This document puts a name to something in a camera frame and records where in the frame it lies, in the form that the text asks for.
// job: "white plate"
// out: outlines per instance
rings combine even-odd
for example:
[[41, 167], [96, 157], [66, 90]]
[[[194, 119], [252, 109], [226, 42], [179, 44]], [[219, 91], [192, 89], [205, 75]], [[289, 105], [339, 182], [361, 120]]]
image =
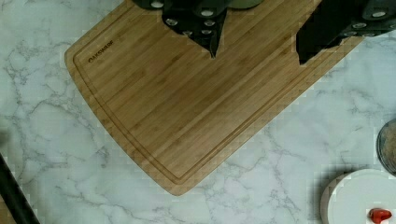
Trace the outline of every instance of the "white plate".
[[396, 177], [367, 169], [334, 179], [322, 195], [320, 214], [324, 224], [373, 224], [373, 208], [393, 214], [381, 224], [396, 224]]

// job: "black handle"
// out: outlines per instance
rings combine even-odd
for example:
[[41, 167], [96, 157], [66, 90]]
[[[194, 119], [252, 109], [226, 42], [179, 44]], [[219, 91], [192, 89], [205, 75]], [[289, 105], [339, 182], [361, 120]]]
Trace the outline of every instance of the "black handle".
[[39, 224], [35, 213], [0, 155], [0, 194], [17, 224]]

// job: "red strawberry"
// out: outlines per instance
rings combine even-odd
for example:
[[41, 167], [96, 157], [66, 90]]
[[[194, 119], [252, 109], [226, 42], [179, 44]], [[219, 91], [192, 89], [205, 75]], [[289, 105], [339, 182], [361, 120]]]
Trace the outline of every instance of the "red strawberry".
[[392, 217], [392, 213], [385, 209], [374, 208], [370, 211], [369, 217], [375, 224], [381, 224], [383, 220]]

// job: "marble countertop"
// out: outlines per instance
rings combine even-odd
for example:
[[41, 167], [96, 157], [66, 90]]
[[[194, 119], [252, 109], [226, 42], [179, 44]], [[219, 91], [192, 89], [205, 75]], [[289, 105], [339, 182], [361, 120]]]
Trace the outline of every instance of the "marble countertop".
[[151, 180], [82, 99], [64, 52], [122, 0], [0, 0], [0, 151], [42, 223], [321, 223], [324, 187], [382, 169], [396, 33], [367, 38], [181, 197]]

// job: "bamboo cutting board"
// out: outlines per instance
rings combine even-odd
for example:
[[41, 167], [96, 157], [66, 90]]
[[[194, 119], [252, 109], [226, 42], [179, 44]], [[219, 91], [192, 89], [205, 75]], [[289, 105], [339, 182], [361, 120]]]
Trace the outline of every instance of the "bamboo cutting board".
[[94, 114], [174, 195], [193, 188], [361, 40], [300, 66], [294, 36], [313, 0], [229, 11], [217, 59], [174, 34], [161, 12], [125, 1], [65, 54]]

